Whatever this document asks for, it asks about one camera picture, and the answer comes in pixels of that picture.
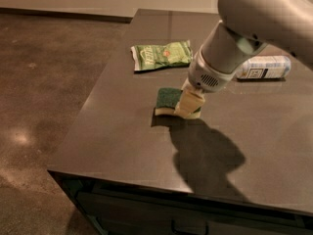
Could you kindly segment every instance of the sponge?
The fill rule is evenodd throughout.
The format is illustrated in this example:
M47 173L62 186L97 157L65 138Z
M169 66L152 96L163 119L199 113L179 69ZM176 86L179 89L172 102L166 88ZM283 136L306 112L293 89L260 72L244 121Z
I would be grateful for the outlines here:
M160 88L157 93L155 116L176 116L174 114L175 107L180 100L182 90L175 88ZM187 119L199 118L201 108L195 110L192 114L186 117Z

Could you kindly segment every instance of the chip bag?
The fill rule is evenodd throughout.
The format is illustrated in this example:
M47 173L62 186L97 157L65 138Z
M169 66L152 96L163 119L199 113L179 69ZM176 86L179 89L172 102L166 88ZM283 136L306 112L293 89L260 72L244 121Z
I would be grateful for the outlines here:
M167 45L135 45L131 47L135 71L151 71L165 67L185 67L193 59L190 41Z

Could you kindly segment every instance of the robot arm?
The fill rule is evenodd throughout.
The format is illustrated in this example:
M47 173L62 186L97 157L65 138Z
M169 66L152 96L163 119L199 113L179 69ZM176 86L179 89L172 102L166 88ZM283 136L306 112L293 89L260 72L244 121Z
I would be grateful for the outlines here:
M313 70L313 5L307 0L218 0L221 21L189 67L175 114L185 118L222 89L237 67L275 45Z

